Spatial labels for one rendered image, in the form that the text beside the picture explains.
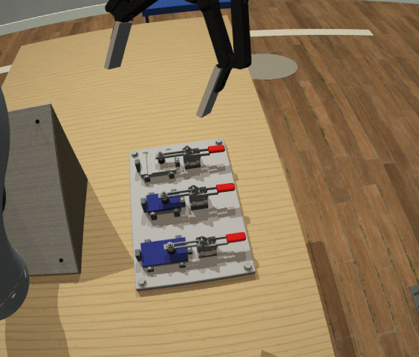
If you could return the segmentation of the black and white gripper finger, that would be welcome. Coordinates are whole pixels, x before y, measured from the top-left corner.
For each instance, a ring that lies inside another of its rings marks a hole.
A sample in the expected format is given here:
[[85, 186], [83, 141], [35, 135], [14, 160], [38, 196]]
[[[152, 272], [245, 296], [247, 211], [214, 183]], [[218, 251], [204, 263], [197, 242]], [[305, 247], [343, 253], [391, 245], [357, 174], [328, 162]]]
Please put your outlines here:
[[[209, 31], [218, 64], [215, 65], [196, 115], [200, 118], [211, 113], [218, 93], [224, 88], [233, 68], [251, 65], [249, 0], [231, 0], [233, 49], [221, 15], [219, 0], [197, 0]], [[234, 53], [233, 53], [234, 52]]]
[[[105, 11], [114, 16], [115, 22], [104, 68], [121, 66], [133, 18], [158, 0], [109, 0]], [[127, 4], [128, 3], [128, 4]], [[131, 16], [130, 16], [131, 15]]]

